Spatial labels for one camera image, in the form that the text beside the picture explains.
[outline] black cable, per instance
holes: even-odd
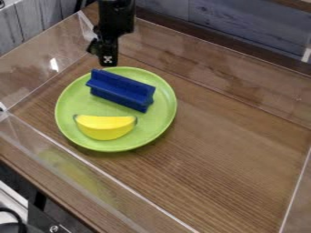
[[[19,233],[27,233],[27,228],[23,224],[20,215],[10,208],[0,208],[0,212],[7,212],[16,218],[19,224]]]
[[[0,9],[6,8],[6,0],[0,0]]]

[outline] plate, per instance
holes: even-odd
[[[147,113],[102,99],[90,93],[86,86],[91,73],[78,78],[65,89],[55,108],[57,124],[66,137],[79,146],[102,152],[127,151],[154,141],[170,127],[177,115],[178,101],[174,90],[166,80],[157,74],[134,67],[106,68],[121,76],[129,77],[157,87]],[[99,141],[87,137],[78,129],[74,115],[106,117],[137,116],[139,124],[134,130],[117,140]]]

